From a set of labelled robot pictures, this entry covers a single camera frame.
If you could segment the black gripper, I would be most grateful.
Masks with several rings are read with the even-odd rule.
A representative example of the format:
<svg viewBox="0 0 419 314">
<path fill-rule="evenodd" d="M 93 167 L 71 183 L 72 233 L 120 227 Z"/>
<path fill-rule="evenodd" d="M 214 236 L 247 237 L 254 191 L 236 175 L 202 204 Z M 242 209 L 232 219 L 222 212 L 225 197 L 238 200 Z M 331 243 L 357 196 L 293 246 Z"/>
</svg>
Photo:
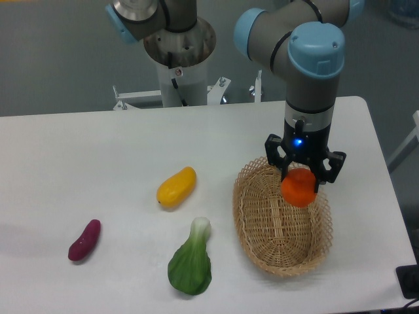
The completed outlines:
<svg viewBox="0 0 419 314">
<path fill-rule="evenodd" d="M 285 106 L 283 138 L 270 134 L 264 143 L 268 164 L 280 170 L 281 181 L 293 162 L 306 165 L 314 174 L 314 192 L 320 185 L 334 183 L 346 160 L 346 153 L 331 152 L 329 133 L 334 107 L 318 113 L 306 113 Z"/>
</svg>

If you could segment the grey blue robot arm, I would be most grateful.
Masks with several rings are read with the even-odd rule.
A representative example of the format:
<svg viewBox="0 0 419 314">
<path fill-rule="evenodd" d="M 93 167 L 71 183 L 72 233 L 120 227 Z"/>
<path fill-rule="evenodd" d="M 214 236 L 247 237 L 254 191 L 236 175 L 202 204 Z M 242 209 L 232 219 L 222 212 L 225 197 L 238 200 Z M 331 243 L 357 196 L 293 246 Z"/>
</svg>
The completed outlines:
<svg viewBox="0 0 419 314">
<path fill-rule="evenodd" d="M 308 166 L 313 191 L 333 183 L 346 159 L 329 150 L 328 138 L 345 61 L 341 29 L 363 8 L 362 1 L 291 1 L 274 12 L 249 9 L 234 27 L 236 49 L 286 83 L 284 132 L 268 136 L 268 163 L 283 178 L 293 162 Z M 191 71 L 212 55 L 216 36 L 196 1 L 113 1 L 105 10 L 123 40 L 142 41 L 163 69 L 165 106 L 208 103 L 206 77 Z"/>
</svg>

